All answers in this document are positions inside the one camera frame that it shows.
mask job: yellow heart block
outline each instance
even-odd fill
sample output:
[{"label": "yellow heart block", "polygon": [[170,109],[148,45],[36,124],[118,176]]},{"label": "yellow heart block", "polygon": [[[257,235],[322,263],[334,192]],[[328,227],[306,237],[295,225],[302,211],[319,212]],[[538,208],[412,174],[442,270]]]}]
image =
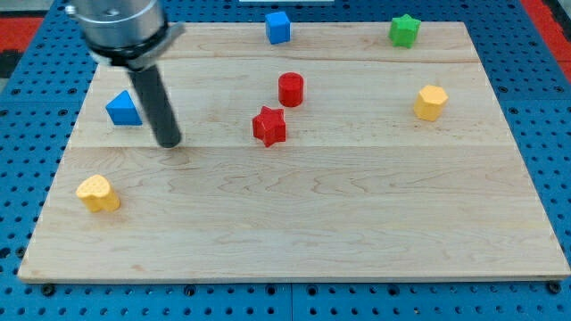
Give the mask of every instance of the yellow heart block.
[{"label": "yellow heart block", "polygon": [[418,92],[414,104],[414,113],[423,120],[435,121],[443,112],[448,102],[448,95],[444,88],[438,86],[425,86]]},{"label": "yellow heart block", "polygon": [[119,208],[119,197],[113,190],[107,178],[93,175],[81,183],[75,194],[86,205],[88,210],[114,211]]}]

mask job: wooden board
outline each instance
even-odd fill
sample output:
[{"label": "wooden board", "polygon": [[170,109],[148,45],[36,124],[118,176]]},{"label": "wooden board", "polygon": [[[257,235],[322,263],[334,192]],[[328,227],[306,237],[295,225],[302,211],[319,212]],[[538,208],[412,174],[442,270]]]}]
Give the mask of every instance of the wooden board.
[{"label": "wooden board", "polygon": [[[184,131],[156,147],[104,106],[130,88],[99,67],[19,276],[43,283],[397,282],[559,279],[569,266],[462,23],[423,22],[410,50],[388,23],[189,24],[161,59]],[[287,141],[252,137],[277,77],[299,71]],[[450,101],[426,122],[427,84]],[[122,205],[91,214],[83,179]]]}]

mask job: blue block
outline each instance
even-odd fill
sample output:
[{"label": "blue block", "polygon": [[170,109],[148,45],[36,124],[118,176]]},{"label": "blue block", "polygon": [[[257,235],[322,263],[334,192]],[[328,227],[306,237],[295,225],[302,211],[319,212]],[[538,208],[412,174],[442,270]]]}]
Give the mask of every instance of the blue block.
[{"label": "blue block", "polygon": [[105,106],[105,109],[115,125],[140,126],[143,124],[127,90],[123,90]]},{"label": "blue block", "polygon": [[266,36],[272,45],[288,42],[291,37],[289,18],[285,12],[266,14]]}]

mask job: red star block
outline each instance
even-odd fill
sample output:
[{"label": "red star block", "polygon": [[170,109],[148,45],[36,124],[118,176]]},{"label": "red star block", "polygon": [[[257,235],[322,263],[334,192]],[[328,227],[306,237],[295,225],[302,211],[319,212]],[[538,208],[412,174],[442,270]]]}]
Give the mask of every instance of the red star block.
[{"label": "red star block", "polygon": [[261,107],[258,116],[252,119],[253,136],[261,139],[266,147],[270,147],[275,142],[286,141],[286,121],[284,120],[284,110],[273,110],[266,106]]}]

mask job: green block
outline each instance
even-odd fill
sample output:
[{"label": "green block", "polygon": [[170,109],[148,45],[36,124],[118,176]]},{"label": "green block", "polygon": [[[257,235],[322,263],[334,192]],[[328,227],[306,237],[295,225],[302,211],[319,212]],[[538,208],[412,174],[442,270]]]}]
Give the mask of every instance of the green block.
[{"label": "green block", "polygon": [[410,17],[408,14],[402,17],[393,18],[389,38],[393,41],[393,46],[404,46],[411,48],[417,40],[420,20]]}]

